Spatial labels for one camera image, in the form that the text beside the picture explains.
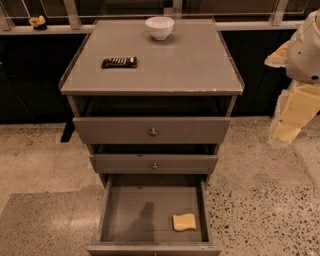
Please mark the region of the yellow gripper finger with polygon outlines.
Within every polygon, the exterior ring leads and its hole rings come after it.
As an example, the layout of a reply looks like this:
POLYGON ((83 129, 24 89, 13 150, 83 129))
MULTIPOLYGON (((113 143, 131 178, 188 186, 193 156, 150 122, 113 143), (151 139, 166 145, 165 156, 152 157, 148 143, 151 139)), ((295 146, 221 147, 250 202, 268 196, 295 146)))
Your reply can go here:
POLYGON ((289 42, 283 43, 276 51, 269 55, 264 64, 273 68, 285 68, 287 66, 287 52, 289 42))
POLYGON ((320 85, 301 84, 280 94, 270 126, 272 143, 290 144, 320 111, 320 85))

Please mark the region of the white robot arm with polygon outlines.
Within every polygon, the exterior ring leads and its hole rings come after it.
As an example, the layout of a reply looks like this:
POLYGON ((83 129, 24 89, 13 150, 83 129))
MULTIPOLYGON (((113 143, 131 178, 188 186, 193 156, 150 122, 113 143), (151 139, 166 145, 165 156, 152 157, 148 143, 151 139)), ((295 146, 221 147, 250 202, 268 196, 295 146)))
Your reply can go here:
POLYGON ((320 10, 308 15, 292 37, 264 64, 283 67, 291 78, 278 97, 269 129, 269 143, 289 145, 320 111, 320 10))

